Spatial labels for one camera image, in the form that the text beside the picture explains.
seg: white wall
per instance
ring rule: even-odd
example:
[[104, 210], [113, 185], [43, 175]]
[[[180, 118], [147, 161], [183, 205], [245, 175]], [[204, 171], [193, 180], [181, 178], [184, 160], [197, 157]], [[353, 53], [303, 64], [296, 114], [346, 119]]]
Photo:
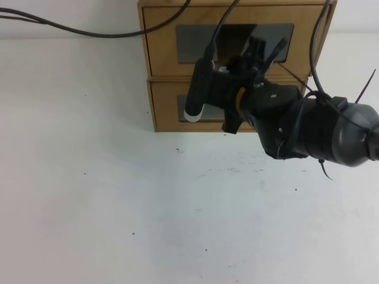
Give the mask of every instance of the white wall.
[[[137, 0], [0, 0], [0, 7], [99, 33], [139, 29]], [[339, 0], [331, 32], [379, 32], [378, 10], [377, 0]], [[46, 37], [76, 36], [44, 25], [0, 19], [0, 38]]]
[[[329, 36], [325, 89], [356, 98], [378, 47]], [[0, 283], [379, 282], [379, 163], [327, 163], [332, 182], [256, 134], [153, 133], [139, 38], [0, 57]]]

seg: wooden drawer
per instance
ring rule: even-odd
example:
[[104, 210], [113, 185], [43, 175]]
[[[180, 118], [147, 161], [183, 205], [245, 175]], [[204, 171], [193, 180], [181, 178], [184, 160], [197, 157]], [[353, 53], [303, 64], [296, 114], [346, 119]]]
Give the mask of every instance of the wooden drawer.
[[[177, 12], [178, 7], [143, 7], [144, 27], [150, 28], [162, 23]], [[149, 33], [147, 49], [151, 76], [191, 76], [194, 64], [178, 63], [178, 27], [196, 25], [216, 25], [227, 7], [188, 7], [184, 13], [171, 24], [154, 33]], [[276, 5], [236, 7], [226, 20], [228, 25], [273, 25], [293, 24], [290, 46], [284, 65], [300, 77], [308, 77], [309, 43], [314, 24], [322, 10], [322, 5]], [[194, 36], [193, 42], [199, 39]], [[220, 59], [216, 65], [223, 65]], [[288, 75], [284, 69], [273, 64], [268, 75]]]
[[[282, 85], [302, 86], [293, 80], [275, 80]], [[157, 132], [221, 132], [223, 111], [206, 105], [200, 122], [187, 122], [183, 116], [184, 102], [189, 82], [149, 82], [153, 119]], [[240, 132], [253, 131], [243, 123]]]

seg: drawer front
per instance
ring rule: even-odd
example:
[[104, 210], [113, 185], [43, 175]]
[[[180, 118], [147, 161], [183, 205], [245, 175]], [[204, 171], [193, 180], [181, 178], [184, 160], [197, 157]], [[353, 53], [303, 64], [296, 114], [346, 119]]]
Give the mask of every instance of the drawer front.
[[[227, 59], [240, 54], [251, 31], [257, 31], [266, 33], [262, 37], [267, 37], [270, 46], [275, 46], [281, 35], [285, 35], [290, 43], [288, 53], [281, 55], [282, 62], [285, 61], [284, 65], [299, 76], [308, 76], [309, 43], [321, 9], [321, 5], [236, 7], [226, 20], [224, 35], [220, 33], [221, 42], [217, 45], [220, 54], [216, 55], [216, 66], [224, 65]], [[143, 8], [145, 27], [163, 22], [177, 10], [176, 7]], [[171, 24], [149, 33], [146, 37], [151, 75], [192, 75], [195, 60], [203, 54], [204, 46], [225, 10], [226, 7], [189, 7]], [[273, 64], [268, 75], [287, 74], [280, 66]]]
[[[281, 81], [285, 85], [299, 85], [293, 81]], [[222, 132], [223, 111], [205, 105], [199, 122], [188, 122], [183, 116], [188, 82], [151, 82], [152, 104], [154, 107], [156, 130], [158, 132]], [[240, 132], [253, 131], [243, 123]]]

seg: wooden drawer unit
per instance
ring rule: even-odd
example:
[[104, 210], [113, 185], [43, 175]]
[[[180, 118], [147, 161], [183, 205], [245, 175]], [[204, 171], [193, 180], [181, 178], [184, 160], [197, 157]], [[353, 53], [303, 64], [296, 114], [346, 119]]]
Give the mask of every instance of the wooden drawer unit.
[[[293, 80], [272, 80], [282, 85], [301, 84]], [[223, 111], [205, 105], [201, 120], [196, 123], [187, 122], [184, 118], [185, 98], [189, 82], [150, 82], [156, 131], [158, 132], [220, 132], [223, 125]], [[252, 127], [243, 123], [240, 132], [253, 131]]]
[[[142, 29], [154, 27], [173, 16], [185, 0], [140, 0]], [[216, 25], [233, 0], [192, 0], [189, 7], [172, 23], [143, 36], [150, 104], [156, 131], [221, 131], [222, 111], [208, 108], [203, 120], [185, 122], [182, 108], [194, 70]], [[336, 0], [331, 0], [316, 40], [319, 58]], [[240, 0], [222, 27], [216, 42], [216, 67], [240, 55], [249, 36], [264, 38], [266, 56], [285, 37], [287, 47], [277, 62], [308, 80], [310, 76], [309, 45], [311, 34], [324, 0]], [[298, 85], [278, 64], [271, 66], [267, 78], [273, 82]], [[251, 130], [243, 125], [242, 131]]]

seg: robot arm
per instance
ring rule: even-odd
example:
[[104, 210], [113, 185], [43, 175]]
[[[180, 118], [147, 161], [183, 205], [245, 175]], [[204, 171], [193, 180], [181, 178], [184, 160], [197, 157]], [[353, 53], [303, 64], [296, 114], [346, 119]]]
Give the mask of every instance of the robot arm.
[[236, 134], [248, 122], [275, 159], [311, 156], [351, 167], [379, 160], [379, 115], [373, 108], [318, 91], [303, 97], [297, 86], [271, 83], [264, 74], [285, 42], [266, 61], [265, 41], [249, 43], [224, 72], [214, 70], [207, 48], [195, 65], [185, 105], [189, 121], [199, 120], [209, 104], [224, 110], [223, 131]]

